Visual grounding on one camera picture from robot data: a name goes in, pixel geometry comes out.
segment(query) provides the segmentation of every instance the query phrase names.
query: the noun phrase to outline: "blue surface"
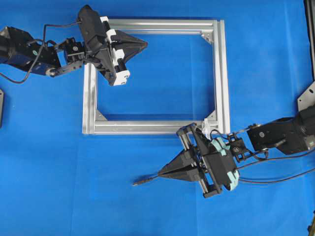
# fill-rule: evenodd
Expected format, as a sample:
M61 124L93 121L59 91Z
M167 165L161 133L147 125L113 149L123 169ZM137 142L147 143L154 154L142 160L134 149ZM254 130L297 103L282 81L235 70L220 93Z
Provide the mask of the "blue surface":
M21 28L38 38L44 23L73 22L86 2L1 3L0 27ZM112 17L224 19L232 130L293 116L297 96L312 82L303 1L89 4ZM62 41L73 35L81 39L77 27L49 29L47 37ZM148 38L149 48L127 64L132 73L127 86L100 82L100 110L133 119L141 113L147 119L192 119L211 111L212 71L205 69L210 49L201 39L186 39L162 38L160 50L159 41ZM14 79L24 76L7 65L0 71ZM135 178L157 171L181 150L175 136L82 135L82 70L53 79L31 75L20 86L0 80L0 88L6 93L0 129L1 236L307 234L315 207L313 174L277 185L239 184L207 200L193 183L161 179L132 187ZM282 156L276 150L270 155ZM284 177L314 165L309 156L265 163L241 175Z

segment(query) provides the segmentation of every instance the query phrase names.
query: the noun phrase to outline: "blue tablecloth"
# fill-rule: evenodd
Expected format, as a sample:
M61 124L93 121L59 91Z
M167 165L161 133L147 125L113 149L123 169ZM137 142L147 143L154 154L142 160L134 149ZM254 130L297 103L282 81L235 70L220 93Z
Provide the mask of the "blue tablecloth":
M294 116L312 82L303 1L2 0L0 27L42 37L86 3L109 17L225 20L231 130ZM61 42L78 27L48 29ZM99 109L113 119L202 118L214 107L212 55L197 36L139 36L149 42L127 63L126 86L99 79ZM24 72L0 65L19 80ZM132 187L180 150L174 136L85 136L83 70L22 85L0 79L0 235L306 235L314 210L313 174L274 185L239 184L203 199L198 184L159 179ZM283 156L277 150L272 157ZM313 168L314 156L265 163L244 177L286 177Z

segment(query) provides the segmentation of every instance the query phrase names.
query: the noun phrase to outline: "cable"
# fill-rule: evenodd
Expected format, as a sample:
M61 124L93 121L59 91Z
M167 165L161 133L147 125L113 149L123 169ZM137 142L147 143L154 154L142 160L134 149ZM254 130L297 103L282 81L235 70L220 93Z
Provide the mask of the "cable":
M28 77L29 77L29 75L30 75L30 73L31 73L31 71L32 71L32 69L33 69L33 67L35 66L35 64L36 64L37 61L38 61L38 58L40 57L41 52L43 51L43 48L44 48L44 46L45 46L46 28L47 28L47 27L67 28L67 27L71 27L71 26L74 26L74 25L79 24L79 23L81 23L81 22L80 22L80 21L77 21L77 22L74 22L74 23L71 23L71 24L68 24L68 25L51 25L51 24L45 24L45 25L44 25L43 39L42 39L42 41L41 41L42 44L40 45L40 48L39 48L38 53L37 53L37 56L36 56L35 60L33 61L31 67L29 68L29 70L28 70L26 76L24 77L24 79L21 80L21 81L12 80L12 79L10 79L9 77L3 75L2 73L0 73L0 76L2 76L3 78L5 78L5 79L7 79L8 81L10 81L10 82L12 82L12 83L15 83L15 84L22 84L22 83L24 83L24 82L28 79Z
M146 178L146 179L143 179L143 180L140 180L140 181L136 181L132 184L132 186L137 186L137 185L140 185L140 184L144 184L144 183L147 183L147 182L150 182L152 181L153 179L159 177L159 175L156 175L156 176L153 176L153 177L150 177L150 178Z
M300 174L295 175L295 176L291 176L291 177L283 178L283 179L279 179L279 180L274 180L274 181L251 181L251 180L245 180L245 179L239 179L239 181L240 182L245 182L245 183L252 183L252 184L280 183L280 182L284 182L284 181L287 181L287 180L290 180L290 179L298 178L300 176L306 175L306 174L311 173L313 171L315 171L315 168L310 169L308 171L305 171L305 172L300 173Z
M213 132L213 131L217 132L217 134L219 134L221 138L228 140L228 138L224 137L223 134L221 134L217 129L211 130L211 132L210 132L210 138L211 138L211 140L213 139L213 138L212 138L212 132Z
M39 39L39 38L35 38L35 39L31 40L31 41L28 41L26 44L30 45L30 44L35 43L35 42L43 42L43 40ZM48 43L51 43L52 45L56 45L56 42L53 41L53 40L48 40L45 44L48 44Z
M299 157L303 157L303 156L307 156L309 154L311 154L312 152L315 151L315 148L304 153L304 154L301 154L301 155L296 155L296 156L285 156L285 157L274 157L274 158L269 158L269 159L263 159L261 161L255 161L255 162L252 162L252 163L249 163L249 164L246 164L244 166L240 166L238 167L237 169L240 170L240 169L243 169L245 167L248 167L248 166L251 166L251 165L256 165L258 163L262 163L262 162L265 162L265 161L276 161L276 160L284 160L284 159L294 159L294 158L299 158Z

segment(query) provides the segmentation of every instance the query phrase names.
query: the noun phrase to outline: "aluminum frame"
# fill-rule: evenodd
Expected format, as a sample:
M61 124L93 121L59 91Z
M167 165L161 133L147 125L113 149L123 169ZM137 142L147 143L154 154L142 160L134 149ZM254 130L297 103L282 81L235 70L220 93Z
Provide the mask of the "aluminum frame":
M224 21L109 19L112 29L136 34L201 35L213 48L215 110L204 120L111 121L97 109L97 70L91 64L84 69L83 126L84 134L175 134L185 125L196 122L205 134L213 129L230 133L229 92L226 66Z

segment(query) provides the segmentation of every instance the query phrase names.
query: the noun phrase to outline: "bolt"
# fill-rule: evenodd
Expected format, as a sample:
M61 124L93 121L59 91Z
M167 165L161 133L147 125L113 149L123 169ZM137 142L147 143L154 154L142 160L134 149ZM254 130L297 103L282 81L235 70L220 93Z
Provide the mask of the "bolt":
M240 149L238 147L233 148L233 152L239 152L239 151L240 151Z

